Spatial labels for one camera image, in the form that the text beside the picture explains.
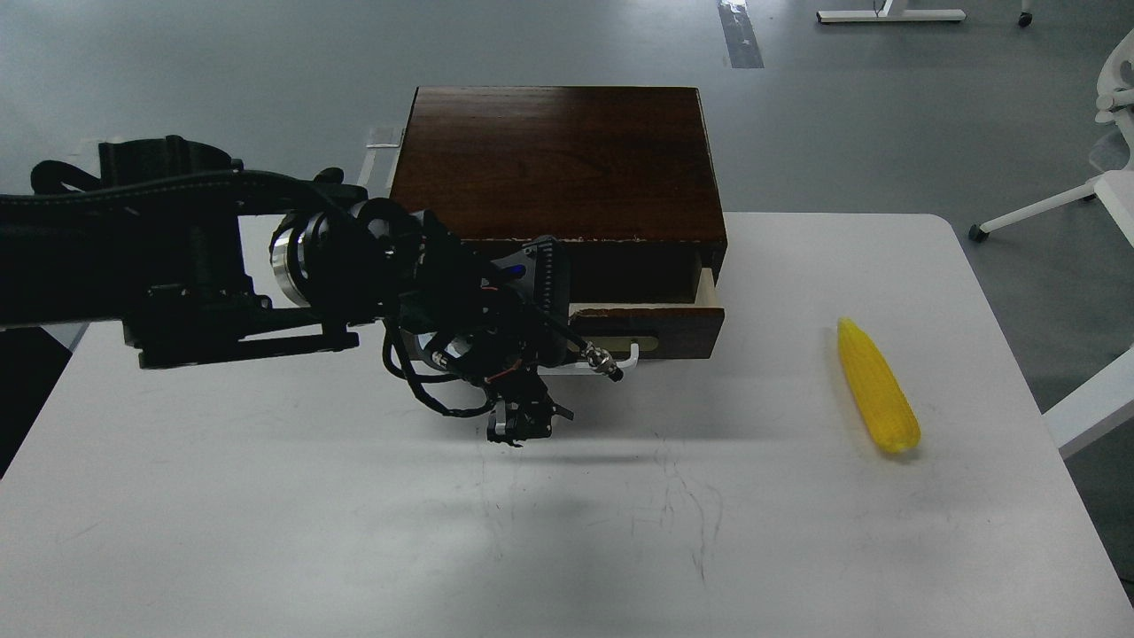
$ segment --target wooden drawer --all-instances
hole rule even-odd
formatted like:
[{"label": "wooden drawer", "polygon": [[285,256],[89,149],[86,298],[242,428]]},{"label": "wooden drawer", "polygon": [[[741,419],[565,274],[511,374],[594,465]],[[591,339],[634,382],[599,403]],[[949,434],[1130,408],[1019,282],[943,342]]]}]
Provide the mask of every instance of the wooden drawer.
[{"label": "wooden drawer", "polygon": [[701,271],[692,303],[573,303],[570,326],[611,354],[641,359],[709,359],[725,323],[712,270]]},{"label": "wooden drawer", "polygon": [[421,87],[390,196],[490,258],[556,236],[582,301],[692,303],[727,245],[689,87]]}]

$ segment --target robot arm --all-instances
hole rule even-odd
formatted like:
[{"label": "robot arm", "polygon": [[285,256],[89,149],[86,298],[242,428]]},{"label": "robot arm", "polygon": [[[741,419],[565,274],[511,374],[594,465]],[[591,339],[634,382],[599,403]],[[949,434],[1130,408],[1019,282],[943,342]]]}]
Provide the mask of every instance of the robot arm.
[{"label": "robot arm", "polygon": [[[0,195],[0,326],[121,321],[143,368],[171,368],[341,351],[358,346],[350,326],[382,322],[391,374],[442,415],[491,414],[489,440],[509,444],[572,417],[538,375],[569,358],[568,342],[594,372],[621,376],[567,327],[569,264],[551,237],[489,261],[432,212],[367,198],[339,169],[313,180],[245,170],[177,136],[99,153],[101,178],[42,162],[35,195]],[[268,213],[284,214],[270,258],[301,307],[273,308],[244,271],[237,219]],[[441,374],[416,373],[414,355]],[[485,403],[454,410],[424,388],[458,380]]]}]

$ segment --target table surface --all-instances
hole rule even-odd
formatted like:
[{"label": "table surface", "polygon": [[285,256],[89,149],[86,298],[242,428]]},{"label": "table surface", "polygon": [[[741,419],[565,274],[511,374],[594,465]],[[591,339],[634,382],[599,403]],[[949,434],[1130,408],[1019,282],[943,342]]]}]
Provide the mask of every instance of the table surface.
[{"label": "table surface", "polygon": [[[577,420],[523,450],[420,408],[378,329],[142,372],[93,326],[0,483],[0,635],[1129,635],[949,227],[726,220],[714,357],[552,378]],[[905,458],[855,411],[841,314],[921,419]]]}]

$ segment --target scratch mark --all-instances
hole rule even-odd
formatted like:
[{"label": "scratch mark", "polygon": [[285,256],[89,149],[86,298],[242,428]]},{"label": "scratch mark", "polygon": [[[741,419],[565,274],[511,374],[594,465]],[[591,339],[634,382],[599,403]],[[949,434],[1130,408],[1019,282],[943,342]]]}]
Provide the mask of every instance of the scratch mark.
[{"label": "scratch mark", "polygon": [[83,536],[84,534],[91,531],[92,529],[99,527],[100,525],[102,525],[102,521],[95,521],[95,522],[88,525],[87,527],[83,528],[81,531],[70,535],[67,538],[64,538],[62,541],[59,541],[58,538],[56,538],[56,545],[62,545],[64,543],[70,543],[71,541],[75,541],[79,536]]}]

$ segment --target yellow corn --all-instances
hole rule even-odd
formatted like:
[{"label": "yellow corn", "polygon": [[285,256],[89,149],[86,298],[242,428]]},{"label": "yellow corn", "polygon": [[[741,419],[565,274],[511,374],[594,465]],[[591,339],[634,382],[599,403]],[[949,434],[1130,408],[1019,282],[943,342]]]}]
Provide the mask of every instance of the yellow corn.
[{"label": "yellow corn", "polygon": [[866,333],[839,317],[839,360],[871,439],[886,452],[905,452],[921,441],[917,418],[906,395]]}]

